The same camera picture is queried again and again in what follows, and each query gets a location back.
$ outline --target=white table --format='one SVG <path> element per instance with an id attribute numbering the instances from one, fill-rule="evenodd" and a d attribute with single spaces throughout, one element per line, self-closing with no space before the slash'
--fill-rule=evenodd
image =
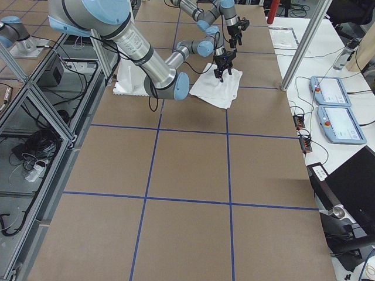
<path id="1" fill-rule="evenodd" d="M 298 41 L 300 42 L 304 31 L 309 23 L 309 19 L 295 19 L 295 18 L 275 18 L 274 23 L 270 27 L 283 27 L 283 28 L 293 28 Z M 343 48 L 344 44 L 340 40 L 336 31 L 334 30 L 332 24 L 328 20 L 323 20 L 318 32 L 315 35 L 305 57 L 297 71 L 292 84 L 290 85 L 287 94 L 288 99 L 291 101 L 291 106 L 294 103 L 303 108 L 305 112 L 311 112 L 311 106 L 306 102 L 298 98 L 299 96 L 309 102 L 312 102 L 312 93 L 309 89 L 309 80 L 304 78 L 296 77 L 302 76 L 310 78 L 311 76 L 331 76 L 331 77 L 348 77 L 352 76 L 353 72 L 349 72 L 344 68 L 341 71 L 334 70 L 331 68 L 341 51 L 339 49 Z M 328 53 L 338 51 L 334 54 L 330 54 L 325 57 L 320 58 L 308 58 L 314 56 L 324 56 Z M 281 75 L 284 77 L 288 66 L 292 60 L 292 56 L 282 56 L 293 55 L 294 50 L 281 50 L 275 49 L 276 54 L 278 54 L 278 64 L 280 68 Z M 369 90 L 369 86 L 366 80 L 361 74 L 355 75 L 350 78 L 343 79 L 343 84 L 347 92 L 356 92 Z M 375 96 L 372 92 L 364 94 L 353 94 L 350 95 L 350 100 L 352 102 L 352 111 L 360 124 L 366 124 L 375 119 Z M 342 163 L 344 163 L 348 158 L 353 156 L 358 150 L 360 150 L 363 145 L 337 145 L 330 143 L 321 129 L 321 126 L 317 117 L 317 104 L 313 102 L 315 107 L 312 114 L 305 116 L 305 125 L 307 130 L 311 133 L 312 140 L 324 146 L 329 152 L 329 159 L 324 165 L 328 173 L 333 172 Z M 375 124 L 369 126 L 361 127 L 365 137 L 367 139 L 366 145 L 371 149 L 375 150 Z M 312 153 L 308 153 L 305 159 L 306 165 L 313 164 L 316 162 L 323 163 L 326 160 L 326 152 L 316 144 L 312 144 Z M 332 259 L 333 265 L 335 267 L 336 276 L 338 280 L 343 280 L 348 273 L 352 274 L 351 280 L 358 280 L 359 272 L 362 265 L 359 265 L 354 273 L 347 272 L 340 262 L 336 259 Z M 372 266 L 375 265 L 375 259 L 371 259 L 370 263 Z"/>

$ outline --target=blue tape line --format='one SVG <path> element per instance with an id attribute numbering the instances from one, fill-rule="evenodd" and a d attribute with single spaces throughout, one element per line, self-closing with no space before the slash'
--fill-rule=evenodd
<path id="1" fill-rule="evenodd" d="M 224 132 L 210 132 L 210 131 L 187 131 L 179 129 L 163 129 L 163 128 L 147 128 L 147 127 L 136 127 L 136 126 L 121 126 L 121 125 L 107 125 L 107 124 L 91 124 L 96 127 L 109 127 L 109 128 L 121 128 L 121 129 L 138 129 L 138 130 L 151 130 L 151 131 L 164 131 L 164 132 L 181 132 L 181 133 L 208 133 L 211 135 L 226 135 L 230 136 L 251 136 L 255 138 L 274 138 L 274 139 L 298 139 L 297 136 L 272 136 L 272 135 L 256 135 L 252 133 L 224 133 Z"/>
<path id="2" fill-rule="evenodd" d="M 167 22 L 167 21 L 164 21 L 164 20 L 145 20 L 145 19 L 135 19 L 134 20 L 135 22 L 152 22 L 152 23 L 178 23 L 177 22 Z"/>
<path id="3" fill-rule="evenodd" d="M 48 18 L 45 19 L 44 22 L 42 22 L 42 25 L 40 25 L 34 32 L 33 32 L 33 35 L 35 35 L 36 32 L 38 32 L 38 30 L 42 27 L 42 26 L 45 26 L 45 22 L 48 20 Z"/>
<path id="4" fill-rule="evenodd" d="M 253 135 L 247 133 L 229 133 L 231 136 L 253 136 L 256 138 L 273 138 L 273 139 L 298 139 L 297 136 L 269 136 L 269 135 Z"/>
<path id="5" fill-rule="evenodd" d="M 246 51 L 238 51 L 238 53 L 242 53 L 242 54 L 275 54 L 275 53 L 267 53 L 267 52 L 246 52 Z"/>
<path id="6" fill-rule="evenodd" d="M 257 87 L 257 86 L 239 86 L 239 88 L 243 89 L 266 89 L 266 90 L 279 90 L 276 87 Z"/>
<path id="7" fill-rule="evenodd" d="M 163 108 L 164 108 L 164 102 L 165 102 L 165 100 L 163 100 L 162 109 L 160 110 L 158 130 L 156 132 L 155 143 L 154 143 L 154 151 L 152 152 L 152 157 L 151 157 L 150 170 L 149 170 L 149 173 L 148 173 L 145 198 L 144 198 L 143 206 L 142 206 L 141 220 L 139 221 L 137 241 L 135 243 L 135 249 L 134 249 L 134 254 L 133 254 L 133 262 L 132 262 L 132 266 L 131 266 L 129 281 L 133 280 L 133 275 L 134 275 L 135 261 L 137 259 L 137 253 L 138 253 L 138 247 L 139 247 L 139 239 L 141 238 L 142 225 L 143 225 L 143 221 L 144 221 L 145 210 L 146 210 L 146 203 L 147 203 L 147 195 L 148 195 L 148 190 L 149 190 L 150 182 L 151 182 L 152 168 L 154 167 L 154 160 L 155 160 L 155 155 L 156 155 L 156 147 L 158 146 L 159 129 L 160 129 L 160 124 L 162 122 L 162 112 L 163 112 Z"/>
<path id="8" fill-rule="evenodd" d="M 147 128 L 147 127 L 136 127 L 136 126 L 121 126 L 121 125 L 107 125 L 107 124 L 91 124 L 94 127 L 109 127 L 109 128 L 122 128 L 122 129 L 139 129 L 139 130 L 152 130 L 157 131 L 157 128 Z"/>
<path id="9" fill-rule="evenodd" d="M 21 16 L 21 17 L 20 17 L 20 19 L 22 19 L 22 18 L 23 18 L 24 16 L 26 16 L 26 15 L 27 15 L 27 13 L 28 13 L 28 12 L 30 12 L 30 11 L 31 11 L 31 9 L 32 9 L 32 8 L 34 8 L 34 7 L 36 6 L 36 4 L 38 4 L 38 2 L 37 2 L 37 1 L 35 1 L 35 4 L 34 4 L 34 5 L 32 5 L 32 6 L 30 7 L 30 9 L 28 9 L 28 10 L 27 10 L 27 11 L 25 12 L 25 14 L 24 14 L 23 16 Z"/>
<path id="10" fill-rule="evenodd" d="M 10 7 L 10 6 L 12 6 L 15 2 L 16 2 L 17 0 L 13 0 L 13 2 L 12 3 L 10 3 L 2 12 L 5 12 L 5 11 L 7 11 L 7 9 Z"/>
<path id="11" fill-rule="evenodd" d="M 94 193 L 94 192 L 82 192 L 82 191 L 64 191 L 64 194 L 76 194 L 76 195 L 90 195 L 90 196 L 102 196 L 102 197 L 121 197 L 121 198 L 134 198 L 144 199 L 144 196 L 126 195 L 126 194 L 110 194 L 110 193 Z"/>
<path id="12" fill-rule="evenodd" d="M 229 190 L 229 223 L 230 223 L 230 252 L 232 265 L 232 281 L 236 281 L 236 266 L 234 263 L 234 235 L 233 235 L 233 208 L 232 208 L 232 185 L 230 177 L 230 145 L 229 145 L 229 122 L 228 110 L 225 110 L 226 135 L 227 135 L 227 165 L 228 165 L 228 190 Z"/>
<path id="13" fill-rule="evenodd" d="M 160 131 L 165 132 L 182 132 L 182 133 L 209 133 L 214 135 L 225 135 L 226 133 L 220 132 L 209 132 L 209 131 L 186 131 L 186 130 L 178 130 L 178 129 L 160 129 Z"/>
<path id="14" fill-rule="evenodd" d="M 19 12 L 19 13 L 23 13 L 23 12 L 25 12 L 25 11 L 19 11 L 19 10 L 7 10 L 6 8 L 5 8 L 5 11 L 7 11 L 7 12 Z M 32 13 L 46 13 L 46 12 L 44 12 L 44 11 L 28 11 L 28 12 L 32 12 Z"/>
<path id="15" fill-rule="evenodd" d="M 84 191 L 64 191 L 64 194 L 75 194 L 84 196 L 102 196 L 102 197 L 119 197 L 119 198 L 130 198 L 130 199 L 147 199 L 155 201 L 175 201 L 175 202 L 185 202 L 185 203 L 199 203 L 199 204 L 213 204 L 213 205 L 230 205 L 229 202 L 220 201 L 206 201 L 206 200 L 194 200 L 194 199 L 182 199 L 182 198 L 166 198 L 166 197 L 145 197 L 137 195 L 127 195 L 127 194 L 111 194 L 111 193 L 95 193 L 95 192 L 84 192 Z M 307 211 L 318 211 L 317 208 L 308 207 L 293 207 L 293 206 L 279 206 L 279 205 L 264 205 L 264 204 L 250 204 L 250 203 L 234 203 L 234 206 L 243 207 L 257 207 L 257 208 L 273 208 L 273 209 L 288 209 L 288 210 L 307 210 Z"/>
<path id="16" fill-rule="evenodd" d="M 205 201 L 205 200 L 194 200 L 194 199 L 179 199 L 179 198 L 166 198 L 166 197 L 147 197 L 148 200 L 156 201 L 173 201 L 173 202 L 185 202 L 185 203 L 200 203 L 200 204 L 213 204 L 213 205 L 229 205 L 228 202 L 220 201 Z"/>
<path id="17" fill-rule="evenodd" d="M 175 47 L 175 44 L 176 44 L 177 33 L 178 33 L 178 26 L 179 26 L 179 23 L 180 23 L 180 16 L 181 16 L 181 10 L 180 10 L 179 13 L 178 13 L 178 19 L 177 19 L 177 25 L 176 25 L 175 38 L 173 38 L 173 45 L 172 45 L 173 48 Z"/>
<path id="18" fill-rule="evenodd" d="M 247 203 L 232 203 L 232 205 L 233 206 L 243 206 L 243 207 L 271 208 L 271 209 L 319 211 L 318 208 L 308 208 L 308 207 L 292 207 L 292 206 L 262 205 L 262 204 L 247 204 Z"/>

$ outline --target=cardboard table surface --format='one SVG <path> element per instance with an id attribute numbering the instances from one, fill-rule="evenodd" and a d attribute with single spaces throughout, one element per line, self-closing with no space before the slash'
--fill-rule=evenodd
<path id="1" fill-rule="evenodd" d="M 29 281 L 335 280 L 263 9 L 236 8 L 251 26 L 231 108 L 189 96 L 151 112 L 107 88 Z M 46 17 L 45 1 L 0 9 L 53 36 L 28 16 Z M 135 24 L 164 59 L 202 35 L 162 1 L 142 2 Z"/>

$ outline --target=power adapter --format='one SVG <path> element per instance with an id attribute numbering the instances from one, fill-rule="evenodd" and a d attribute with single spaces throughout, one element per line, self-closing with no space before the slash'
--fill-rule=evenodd
<path id="1" fill-rule="evenodd" d="M 18 160 L 22 161 L 22 154 L 28 152 L 28 148 L 24 143 L 20 143 L 19 145 L 16 145 L 14 148 L 12 148 L 12 152 Z"/>

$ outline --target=electronic device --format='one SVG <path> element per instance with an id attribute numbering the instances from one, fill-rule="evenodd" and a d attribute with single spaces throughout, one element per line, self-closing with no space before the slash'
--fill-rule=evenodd
<path id="1" fill-rule="evenodd" d="M 375 152 L 366 145 L 325 180 L 356 222 L 375 235 L 374 171 Z"/>
<path id="2" fill-rule="evenodd" d="M 319 105 L 352 106 L 344 85 L 338 77 L 312 76 L 310 89 Z"/>
<path id="3" fill-rule="evenodd" d="M 56 55 L 49 61 L 46 66 L 45 72 L 40 76 L 37 82 L 40 87 L 55 87 L 60 84 L 63 77 L 64 67 L 61 64 L 59 57 Z"/>
<path id="4" fill-rule="evenodd" d="M 362 145 L 367 142 L 350 108 L 321 105 L 318 118 L 324 134 L 332 143 Z"/>
<path id="5" fill-rule="evenodd" d="M 342 213 L 321 213 L 321 220 L 328 246 L 344 268 L 353 271 L 375 244 L 375 152 L 364 146 L 331 174 L 320 163 L 307 169 L 323 206 L 341 206 Z"/>

